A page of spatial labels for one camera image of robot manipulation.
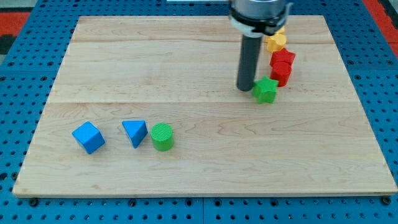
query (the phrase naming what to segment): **green cylinder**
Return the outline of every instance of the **green cylinder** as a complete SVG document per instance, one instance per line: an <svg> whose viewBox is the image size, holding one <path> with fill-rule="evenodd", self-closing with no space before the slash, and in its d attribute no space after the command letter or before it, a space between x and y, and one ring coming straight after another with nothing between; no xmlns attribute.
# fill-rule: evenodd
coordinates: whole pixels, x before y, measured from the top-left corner
<svg viewBox="0 0 398 224"><path fill-rule="evenodd" d="M167 151L174 145L173 129L166 123L159 123L150 131L154 148L158 151Z"/></svg>

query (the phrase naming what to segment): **green block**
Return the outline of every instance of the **green block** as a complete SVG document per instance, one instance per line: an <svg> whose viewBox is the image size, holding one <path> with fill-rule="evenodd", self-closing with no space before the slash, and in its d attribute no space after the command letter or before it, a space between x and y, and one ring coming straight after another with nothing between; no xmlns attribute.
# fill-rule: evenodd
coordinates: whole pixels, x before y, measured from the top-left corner
<svg viewBox="0 0 398 224"><path fill-rule="evenodd" d="M174 145L173 129L166 123L159 123L150 131L154 148L158 151L167 151Z"/></svg>
<svg viewBox="0 0 398 224"><path fill-rule="evenodd" d="M259 104L273 103L278 89L277 86L277 80L264 77L262 80L254 82L252 95L257 98Z"/></svg>

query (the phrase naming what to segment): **black cylinder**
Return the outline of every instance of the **black cylinder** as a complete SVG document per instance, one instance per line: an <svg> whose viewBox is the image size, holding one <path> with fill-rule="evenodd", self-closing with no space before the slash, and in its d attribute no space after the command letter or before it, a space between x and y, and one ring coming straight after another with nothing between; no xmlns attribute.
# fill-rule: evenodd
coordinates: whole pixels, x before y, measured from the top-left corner
<svg viewBox="0 0 398 224"><path fill-rule="evenodd" d="M249 91L253 88L261 42L262 37L251 38L242 35L241 58L236 80L237 88L242 91Z"/></svg>

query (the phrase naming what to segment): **wood grain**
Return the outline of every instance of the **wood grain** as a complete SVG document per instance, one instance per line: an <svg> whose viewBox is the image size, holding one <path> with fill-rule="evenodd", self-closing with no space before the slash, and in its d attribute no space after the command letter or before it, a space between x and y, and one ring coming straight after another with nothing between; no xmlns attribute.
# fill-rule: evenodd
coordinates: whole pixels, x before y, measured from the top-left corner
<svg viewBox="0 0 398 224"><path fill-rule="evenodd" d="M14 186L18 197L390 195L396 184L320 16L291 16L274 104L236 89L226 17L81 17ZM261 51L256 78L269 74ZM133 149L121 121L164 121L175 146ZM106 144L87 155L86 120Z"/></svg>

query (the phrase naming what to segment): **blue block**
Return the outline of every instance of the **blue block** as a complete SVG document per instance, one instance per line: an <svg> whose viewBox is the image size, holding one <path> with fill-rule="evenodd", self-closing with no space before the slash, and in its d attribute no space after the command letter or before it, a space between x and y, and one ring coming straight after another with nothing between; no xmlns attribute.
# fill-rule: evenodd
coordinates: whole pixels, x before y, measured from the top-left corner
<svg viewBox="0 0 398 224"><path fill-rule="evenodd" d="M148 134L145 121L122 121L122 125L134 148L137 148Z"/></svg>
<svg viewBox="0 0 398 224"><path fill-rule="evenodd" d="M79 128L74 130L72 135L88 154L95 152L98 148L105 144L104 137L102 137L98 128L96 128L89 121L85 122Z"/></svg>

